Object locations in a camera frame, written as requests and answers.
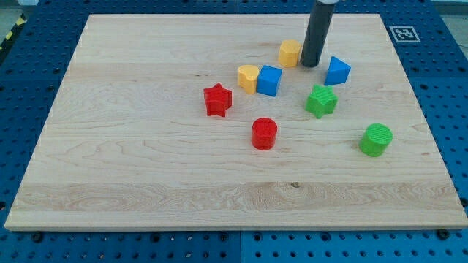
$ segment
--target toy block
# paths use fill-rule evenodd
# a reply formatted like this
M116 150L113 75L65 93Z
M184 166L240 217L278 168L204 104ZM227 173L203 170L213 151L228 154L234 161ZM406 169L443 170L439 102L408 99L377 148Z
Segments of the toy block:
M346 82L351 66L332 56L328 66L327 78L324 85L336 85Z
M252 145L258 150L270 150L275 145L278 126L270 118L258 118L252 125Z
M276 96L281 82L282 69L264 65L257 78L257 92L268 96Z
M242 65L237 68L237 85L242 87L247 94L257 92L257 78L260 73L258 66Z
M233 105L233 93L217 83L212 88L203 89L205 95L206 115L226 116L226 110Z
M387 126L374 123L367 127L359 142L359 148L370 157L378 157L383 154L392 139L392 131Z
M284 67L298 65L301 44L294 39L284 40L279 47L278 61Z
M337 102L338 97L333 92L332 86L314 85L313 91L307 97L306 111L321 118L324 114L333 113Z

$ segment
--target blue pegboard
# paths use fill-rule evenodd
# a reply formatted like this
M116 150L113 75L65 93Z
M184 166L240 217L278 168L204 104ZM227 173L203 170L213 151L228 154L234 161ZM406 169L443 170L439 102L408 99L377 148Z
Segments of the blue pegboard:
M308 13L311 6L310 0L41 0L0 66L1 225L89 14ZM467 205L468 62L432 3L346 0L336 12L379 13L390 35L391 26L414 28L420 42L391 39ZM2 227L0 262L468 262L467 244L467 230L11 233Z

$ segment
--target red block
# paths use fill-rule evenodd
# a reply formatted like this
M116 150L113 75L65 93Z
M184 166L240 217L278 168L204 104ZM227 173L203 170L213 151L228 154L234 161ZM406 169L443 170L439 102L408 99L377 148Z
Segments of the red block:
M270 150L275 145L278 126L270 118L259 118L252 125L252 145L258 150Z
M212 88L205 88L206 114L226 116L226 110L233 105L233 92L222 87L221 83L217 83Z

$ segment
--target green cylinder block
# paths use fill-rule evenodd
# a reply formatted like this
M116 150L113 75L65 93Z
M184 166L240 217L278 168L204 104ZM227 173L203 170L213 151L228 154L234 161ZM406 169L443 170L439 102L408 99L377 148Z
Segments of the green cylinder block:
M392 131L381 123L374 123L367 127L359 148L371 157L381 156L393 139Z

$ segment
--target wooden board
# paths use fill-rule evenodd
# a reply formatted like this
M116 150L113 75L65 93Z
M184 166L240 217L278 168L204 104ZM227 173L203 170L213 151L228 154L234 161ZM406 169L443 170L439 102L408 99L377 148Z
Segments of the wooden board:
M335 15L321 64L247 95L242 64L278 66L307 15L92 15L6 228L18 231L463 228L467 217L378 15ZM303 108L330 57L352 66L333 115ZM207 117L203 89L233 91ZM251 143L274 118L273 150ZM365 128L394 134L362 154Z

